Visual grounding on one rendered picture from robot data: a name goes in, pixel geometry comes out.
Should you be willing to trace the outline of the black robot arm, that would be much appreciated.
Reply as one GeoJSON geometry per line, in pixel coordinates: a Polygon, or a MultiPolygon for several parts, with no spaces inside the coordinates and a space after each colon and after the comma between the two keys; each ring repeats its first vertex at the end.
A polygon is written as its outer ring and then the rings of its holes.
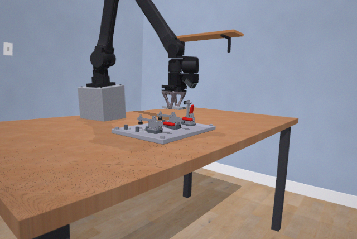
{"type": "MultiPolygon", "coordinates": [[[[182,56],[183,44],[169,28],[152,0],[135,1],[156,31],[168,53],[168,58],[183,58],[183,60],[168,61],[168,72],[179,72],[171,73],[170,85],[187,85],[190,88],[195,88],[199,82],[198,57],[182,56]]],[[[107,68],[113,66],[116,61],[113,34],[118,2],[119,0],[104,0],[99,40],[90,56],[90,62],[95,70],[93,70],[93,77],[91,77],[92,83],[87,83],[86,87],[99,88],[115,85],[115,82],[110,83],[107,68]]]]}

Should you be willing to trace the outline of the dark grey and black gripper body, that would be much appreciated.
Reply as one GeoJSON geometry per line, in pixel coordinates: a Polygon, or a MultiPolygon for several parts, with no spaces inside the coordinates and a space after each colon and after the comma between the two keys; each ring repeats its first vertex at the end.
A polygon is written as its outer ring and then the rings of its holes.
{"type": "Polygon", "coordinates": [[[179,73],[179,72],[170,72],[168,73],[168,85],[162,85],[162,91],[168,92],[186,92],[187,86],[186,85],[170,85],[171,73],[179,73]]]}

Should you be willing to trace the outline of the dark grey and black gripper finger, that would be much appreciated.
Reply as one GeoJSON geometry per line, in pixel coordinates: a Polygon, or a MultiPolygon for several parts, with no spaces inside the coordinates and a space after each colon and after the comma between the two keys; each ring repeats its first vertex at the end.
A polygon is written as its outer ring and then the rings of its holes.
{"type": "Polygon", "coordinates": [[[173,103],[174,103],[176,94],[177,94],[177,92],[162,91],[162,95],[163,95],[163,97],[164,97],[164,99],[165,99],[165,101],[166,101],[167,106],[168,106],[169,109],[172,109],[172,106],[173,106],[173,103]],[[168,101],[167,95],[172,95],[172,97],[171,97],[171,104],[170,104],[169,101],[168,101]]]}
{"type": "MultiPolygon", "coordinates": [[[[180,106],[180,104],[181,104],[183,98],[184,98],[185,95],[186,95],[186,92],[177,92],[177,94],[181,95],[181,98],[180,98],[180,100],[179,100],[179,102],[178,102],[178,104],[177,104],[177,96],[176,96],[176,97],[175,97],[175,100],[174,100],[174,103],[175,103],[175,106],[180,106]]],[[[176,95],[177,95],[177,94],[176,94],[176,95]]]]}

